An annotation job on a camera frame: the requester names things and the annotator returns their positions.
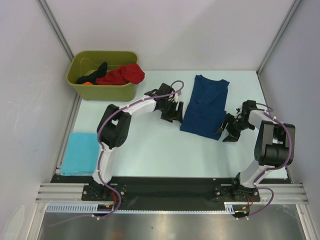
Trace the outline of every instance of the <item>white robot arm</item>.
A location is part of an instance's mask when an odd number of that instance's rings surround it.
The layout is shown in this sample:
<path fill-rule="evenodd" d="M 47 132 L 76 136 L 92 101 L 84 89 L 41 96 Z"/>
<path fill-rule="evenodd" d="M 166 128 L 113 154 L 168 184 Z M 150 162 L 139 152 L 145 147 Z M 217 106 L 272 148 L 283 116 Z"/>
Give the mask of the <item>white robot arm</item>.
<path fill-rule="evenodd" d="M 99 132 L 103 122 L 112 113 L 118 109 L 124 110 L 116 114 L 112 118 L 112 121 L 109 121 L 101 131 L 100 141 L 103 144 L 103 147 L 100 146 L 100 151 L 103 151 L 103 154 L 100 160 L 100 170 L 97 165 L 96 171 L 93 173 L 94 181 L 98 184 L 102 184 L 98 171 L 100 171 L 101 177 L 105 183 L 108 183 L 111 180 L 112 168 L 115 162 L 115 153 L 127 139 L 132 118 L 138 118 L 143 114 L 160 110 L 162 112 L 161 119 L 171 123 L 173 120 L 181 123 L 183 122 L 183 102 L 177 101 L 178 94 L 157 98 L 157 96 L 168 95 L 173 91 L 174 89 L 171 86 L 163 83 L 159 89 L 154 89 L 153 91 L 145 93 L 143 97 L 136 101 L 138 102 L 137 104 L 131 105 L 129 103 L 128 105 L 119 107 L 111 104 L 107 107 L 97 128 L 97 132 Z"/>
<path fill-rule="evenodd" d="M 233 180 L 230 190 L 235 200 L 250 197 L 272 170 L 290 165 L 293 161 L 295 126 L 273 119 L 267 111 L 257 108 L 255 101 L 245 101 L 237 109 L 236 116 L 228 113 L 216 133 L 224 129 L 229 135 L 223 142 L 237 142 L 242 130 L 259 130 L 254 148 L 255 159 Z"/>

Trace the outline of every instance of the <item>table surface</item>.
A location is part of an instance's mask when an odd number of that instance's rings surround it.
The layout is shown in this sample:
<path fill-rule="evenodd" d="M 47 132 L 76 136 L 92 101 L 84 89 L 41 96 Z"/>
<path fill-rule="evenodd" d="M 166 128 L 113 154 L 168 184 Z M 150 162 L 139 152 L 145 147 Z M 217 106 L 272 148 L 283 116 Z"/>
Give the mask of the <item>table surface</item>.
<path fill-rule="evenodd" d="M 211 80 L 230 82 L 225 110 L 236 114 L 236 108 L 246 100 L 265 103 L 255 71 L 197 71 L 148 70 L 137 87 L 136 98 L 160 87 L 161 83 L 184 81 L 179 101 L 189 103 L 196 75 Z M 96 133 L 97 126 L 109 104 L 123 102 L 82 100 L 73 132 Z M 134 177 L 198 177 L 233 178 L 254 159 L 258 130 L 244 130 L 238 142 L 222 142 L 228 134 L 222 133 L 219 141 L 180 131 L 180 123 L 160 119 L 161 112 L 147 113 L 133 119 L 126 142 L 116 152 L 113 176 Z M 286 179 L 285 169 L 275 170 L 268 178 Z"/>

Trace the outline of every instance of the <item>green plastic bin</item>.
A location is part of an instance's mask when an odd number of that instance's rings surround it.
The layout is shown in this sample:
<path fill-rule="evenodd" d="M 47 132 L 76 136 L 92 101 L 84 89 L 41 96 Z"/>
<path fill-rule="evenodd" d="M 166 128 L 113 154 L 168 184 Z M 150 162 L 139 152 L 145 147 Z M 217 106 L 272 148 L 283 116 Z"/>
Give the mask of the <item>green plastic bin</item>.
<path fill-rule="evenodd" d="M 136 95 L 137 85 L 84 85 L 76 84 L 81 76 L 87 76 L 98 69 L 103 63 L 108 63 L 107 71 L 119 66 L 136 64 L 138 57 L 130 51 L 82 51 L 78 53 L 69 69 L 66 80 L 85 100 L 131 101 Z"/>

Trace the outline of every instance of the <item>folded towel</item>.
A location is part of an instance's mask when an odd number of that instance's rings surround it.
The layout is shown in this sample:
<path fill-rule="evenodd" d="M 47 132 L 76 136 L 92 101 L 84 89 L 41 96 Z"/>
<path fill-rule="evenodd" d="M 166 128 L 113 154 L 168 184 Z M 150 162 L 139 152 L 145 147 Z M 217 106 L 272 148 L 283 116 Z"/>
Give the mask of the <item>folded towel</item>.
<path fill-rule="evenodd" d="M 65 176 L 93 174 L 97 166 L 99 152 L 100 146 L 96 133 L 71 133 L 66 145 L 61 174 Z"/>

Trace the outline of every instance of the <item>clothing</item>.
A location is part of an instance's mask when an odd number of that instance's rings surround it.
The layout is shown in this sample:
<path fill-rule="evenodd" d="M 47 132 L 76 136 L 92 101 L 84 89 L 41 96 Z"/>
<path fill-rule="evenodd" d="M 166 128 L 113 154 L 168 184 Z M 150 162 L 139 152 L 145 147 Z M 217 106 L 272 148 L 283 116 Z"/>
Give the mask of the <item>clothing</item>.
<path fill-rule="evenodd" d="M 61 174 L 91 175 L 95 172 L 100 144 L 96 133 L 74 132 L 69 135 Z"/>
<path fill-rule="evenodd" d="M 214 81 L 196 75 L 188 107 L 186 108 L 181 131 L 219 140 L 214 134 L 223 122 L 226 111 L 229 82 Z"/>
<path fill-rule="evenodd" d="M 81 76 L 77 84 L 84 85 L 125 85 L 127 83 L 139 84 L 145 79 L 145 73 L 138 64 L 119 66 L 107 73 L 108 64 L 103 62 L 97 71 L 88 76 Z"/>
<path fill-rule="evenodd" d="M 105 76 L 97 78 L 99 85 L 125 85 L 127 83 L 139 84 L 145 79 L 145 73 L 138 64 L 119 66 L 109 71 Z"/>
<path fill-rule="evenodd" d="M 92 85 L 97 85 L 96 79 L 104 77 L 107 73 L 107 68 L 108 68 L 108 64 L 104 61 L 99 66 L 99 68 L 93 73 L 91 73 L 90 75 L 79 77 L 78 80 L 76 81 L 76 84 L 91 83 Z"/>

